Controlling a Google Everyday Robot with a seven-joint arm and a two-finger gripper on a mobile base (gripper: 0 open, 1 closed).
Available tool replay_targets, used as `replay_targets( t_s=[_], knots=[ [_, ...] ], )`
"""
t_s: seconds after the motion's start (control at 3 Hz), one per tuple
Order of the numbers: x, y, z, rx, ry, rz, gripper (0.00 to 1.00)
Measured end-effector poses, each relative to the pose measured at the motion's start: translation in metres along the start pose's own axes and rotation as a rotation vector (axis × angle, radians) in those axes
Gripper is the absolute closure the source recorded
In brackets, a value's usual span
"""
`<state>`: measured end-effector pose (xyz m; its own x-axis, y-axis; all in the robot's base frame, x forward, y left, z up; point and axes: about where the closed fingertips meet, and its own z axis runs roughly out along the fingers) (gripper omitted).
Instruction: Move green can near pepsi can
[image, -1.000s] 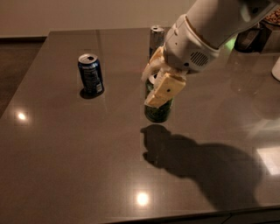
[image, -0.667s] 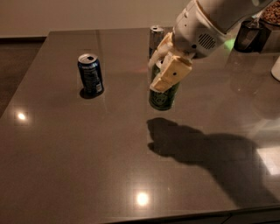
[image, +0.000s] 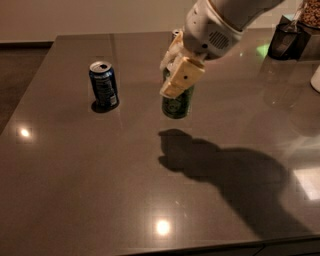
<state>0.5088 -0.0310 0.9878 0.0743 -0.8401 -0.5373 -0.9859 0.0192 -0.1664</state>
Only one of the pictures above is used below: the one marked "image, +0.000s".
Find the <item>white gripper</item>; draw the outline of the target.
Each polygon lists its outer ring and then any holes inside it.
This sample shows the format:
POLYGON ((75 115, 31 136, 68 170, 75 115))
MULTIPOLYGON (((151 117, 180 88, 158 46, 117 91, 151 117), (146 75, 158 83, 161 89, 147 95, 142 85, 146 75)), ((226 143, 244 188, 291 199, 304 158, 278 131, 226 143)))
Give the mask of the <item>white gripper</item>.
POLYGON ((243 32, 234 29, 219 16, 210 0, 195 3, 187 14, 181 32, 181 41, 171 42, 160 62, 161 71, 170 71, 160 90, 160 94, 169 99, 180 96, 205 73, 202 61, 183 57, 184 47, 195 55, 204 55, 206 60, 214 60, 223 57, 243 36, 243 32))

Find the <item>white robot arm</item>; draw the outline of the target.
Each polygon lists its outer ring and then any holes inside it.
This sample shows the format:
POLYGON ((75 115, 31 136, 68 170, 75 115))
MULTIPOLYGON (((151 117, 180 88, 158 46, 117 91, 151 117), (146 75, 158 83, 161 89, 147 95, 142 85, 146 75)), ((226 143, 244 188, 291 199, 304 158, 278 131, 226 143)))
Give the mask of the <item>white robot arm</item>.
POLYGON ((169 71, 160 94, 180 96, 203 76, 206 61, 223 57, 257 17, 283 1, 197 0, 160 63, 169 71))

